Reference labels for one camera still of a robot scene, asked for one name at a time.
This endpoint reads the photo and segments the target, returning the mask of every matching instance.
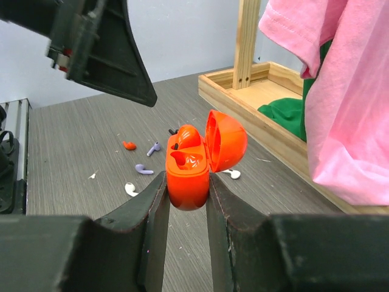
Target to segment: orange earbud case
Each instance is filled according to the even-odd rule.
[[[210,171],[236,165],[247,148],[247,134],[234,118],[211,110],[205,137],[192,125],[168,140],[166,173],[172,205],[180,210],[202,207],[208,198]]]

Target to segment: wooden post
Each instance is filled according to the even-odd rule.
[[[261,0],[240,0],[232,88],[250,85]]]

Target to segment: orange lid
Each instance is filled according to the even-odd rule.
[[[242,159],[247,148],[247,134],[237,120],[212,109],[205,129],[205,143],[212,172],[221,172]]]

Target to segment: wooden tray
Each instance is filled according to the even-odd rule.
[[[276,63],[254,64],[245,88],[233,89],[234,69],[199,76],[199,94],[218,110],[242,123],[263,147],[285,163],[324,197],[348,214],[388,214],[387,206],[352,206],[315,184],[309,177],[306,143],[258,111],[276,99],[301,99],[303,80],[298,72]]]

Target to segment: white earbud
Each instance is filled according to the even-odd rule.
[[[238,179],[241,176],[241,172],[238,170],[227,169],[227,170],[223,170],[222,172],[229,173],[232,179]]]
[[[130,182],[126,183],[124,186],[126,193],[130,196],[136,196],[138,193],[135,193],[135,186],[134,184],[131,184]]]

